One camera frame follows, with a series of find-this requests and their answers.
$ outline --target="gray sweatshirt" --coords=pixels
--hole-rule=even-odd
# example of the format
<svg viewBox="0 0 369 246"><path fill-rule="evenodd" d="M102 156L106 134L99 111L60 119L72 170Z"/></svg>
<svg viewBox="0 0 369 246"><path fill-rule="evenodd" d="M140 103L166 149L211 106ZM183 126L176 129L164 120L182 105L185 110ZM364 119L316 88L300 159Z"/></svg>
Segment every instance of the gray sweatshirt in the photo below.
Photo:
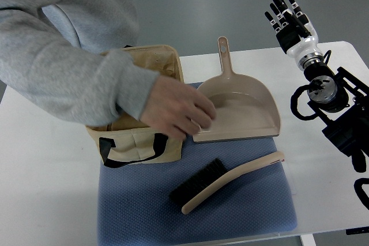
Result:
<svg viewBox="0 0 369 246"><path fill-rule="evenodd" d="M139 119L158 73L118 50L137 36L133 0L0 0L0 79L64 120Z"/></svg>

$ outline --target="robotic arm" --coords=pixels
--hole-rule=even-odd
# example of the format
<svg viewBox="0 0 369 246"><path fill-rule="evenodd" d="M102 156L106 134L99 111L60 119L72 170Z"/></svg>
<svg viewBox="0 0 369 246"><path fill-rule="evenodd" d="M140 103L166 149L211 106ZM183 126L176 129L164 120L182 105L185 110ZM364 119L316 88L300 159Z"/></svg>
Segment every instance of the robotic arm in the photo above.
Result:
<svg viewBox="0 0 369 246"><path fill-rule="evenodd" d="M291 111L301 120L321 118L327 125L322 130L324 136L342 153L351 157L357 172L366 171L366 158L369 156L369 87L351 73L338 68L334 74L328 67L331 51L325 55L317 47L318 35L309 18L302 12L295 0L288 0L291 9L284 0L273 0L270 8L277 20L265 12L282 50L294 58L297 66L310 82L299 87L291 97ZM298 98L307 91L308 105L314 111L304 116L298 111ZM349 106L349 95L353 95L354 105ZM347 109L338 119L331 120L327 113L336 113ZM360 184L355 183L355 190L360 200L369 209L369 198L363 194Z"/></svg>

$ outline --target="dustpan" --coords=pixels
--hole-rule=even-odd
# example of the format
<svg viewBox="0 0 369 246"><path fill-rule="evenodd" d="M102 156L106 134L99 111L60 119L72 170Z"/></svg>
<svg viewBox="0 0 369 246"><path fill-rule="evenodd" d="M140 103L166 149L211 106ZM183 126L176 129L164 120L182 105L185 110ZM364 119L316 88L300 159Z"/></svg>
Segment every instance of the dustpan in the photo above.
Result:
<svg viewBox="0 0 369 246"><path fill-rule="evenodd" d="M272 94L259 80L232 70L226 37L218 38L222 73L202 83L198 90L214 104L212 126L193 136L195 142L275 137L280 115Z"/></svg>

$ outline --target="blue textured cloth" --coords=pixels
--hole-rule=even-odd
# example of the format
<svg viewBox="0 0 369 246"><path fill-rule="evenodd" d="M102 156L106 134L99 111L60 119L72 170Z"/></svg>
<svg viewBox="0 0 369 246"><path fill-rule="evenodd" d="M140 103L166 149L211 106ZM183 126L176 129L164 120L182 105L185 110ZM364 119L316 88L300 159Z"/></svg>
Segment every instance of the blue textured cloth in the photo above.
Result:
<svg viewBox="0 0 369 246"><path fill-rule="evenodd" d="M188 215L168 197L215 158L230 170L275 151L272 138L194 143L188 137L176 162L102 165L99 245L175 245L294 229L295 209L280 162L230 182Z"/></svg>

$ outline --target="canvas bag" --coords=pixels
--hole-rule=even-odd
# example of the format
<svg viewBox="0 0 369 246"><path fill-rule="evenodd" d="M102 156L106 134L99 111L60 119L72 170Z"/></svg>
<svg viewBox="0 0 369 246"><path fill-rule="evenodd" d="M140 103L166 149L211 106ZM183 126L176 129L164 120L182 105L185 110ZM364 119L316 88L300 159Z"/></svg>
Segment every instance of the canvas bag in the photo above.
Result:
<svg viewBox="0 0 369 246"><path fill-rule="evenodd" d="M174 48L158 45L128 47L122 51L133 57L135 65L159 71L161 75L183 82L178 53ZM96 143L103 164L110 168L171 162L181 158L182 141L168 138L126 113L107 126L86 126L86 129Z"/></svg>

